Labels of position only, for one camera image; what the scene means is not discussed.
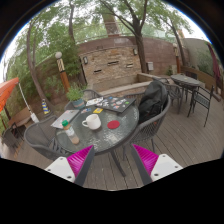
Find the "glass table top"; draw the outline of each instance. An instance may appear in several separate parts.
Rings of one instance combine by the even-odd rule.
[[[137,127],[139,112],[135,105],[130,105],[123,113],[104,109],[98,114],[101,120],[101,127],[97,130],[91,130],[82,125],[82,121],[86,120],[87,116],[93,114],[93,111],[97,107],[88,106],[86,108],[91,108],[91,111],[81,114],[81,111],[85,108],[81,109],[77,116],[70,122],[80,140],[77,145],[72,144],[64,130],[56,130],[58,143],[71,153],[75,153],[90,145],[94,145],[96,154],[106,152],[118,146],[119,143],[122,143]],[[107,124],[112,120],[119,121],[120,126],[116,129],[109,129]]]

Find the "cup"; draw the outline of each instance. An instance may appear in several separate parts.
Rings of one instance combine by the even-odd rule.
[[[85,121],[82,122],[82,125],[85,127],[89,127],[89,129],[95,130],[101,126],[101,121],[97,114],[91,114],[86,118]]]

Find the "potted plant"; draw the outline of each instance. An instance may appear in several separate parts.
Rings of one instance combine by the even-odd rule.
[[[76,84],[71,86],[66,94],[67,98],[72,102],[75,109],[79,110],[85,107],[82,88],[78,87]]]

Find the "patio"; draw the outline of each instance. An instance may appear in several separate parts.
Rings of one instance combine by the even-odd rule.
[[[170,107],[157,135],[154,137],[156,153],[169,155],[182,167],[219,159],[224,148],[222,103],[218,103],[212,98],[205,128],[203,126],[207,110],[197,104],[195,112],[187,118],[189,104],[190,97],[188,97],[188,102],[183,102],[178,115],[177,105],[174,101],[173,107]],[[139,145],[150,149],[151,141],[142,142]],[[8,149],[5,145],[2,147],[2,154],[5,159],[34,165],[41,169],[45,169],[53,162],[30,148],[25,142],[21,142],[21,148],[17,151],[19,152],[18,156],[16,154],[14,156],[14,150]],[[142,180],[130,150],[126,152],[125,161],[122,160],[121,147],[116,149],[116,154],[126,177],[122,177],[111,155],[107,153],[94,157],[83,187],[99,190],[142,187]]]

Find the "plant pot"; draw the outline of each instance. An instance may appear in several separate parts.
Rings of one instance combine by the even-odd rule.
[[[85,104],[84,104],[84,100],[83,99],[79,99],[79,100],[76,100],[76,101],[72,101],[72,104],[73,104],[73,106],[74,106],[74,108],[76,110],[80,110],[83,107],[85,107]]]

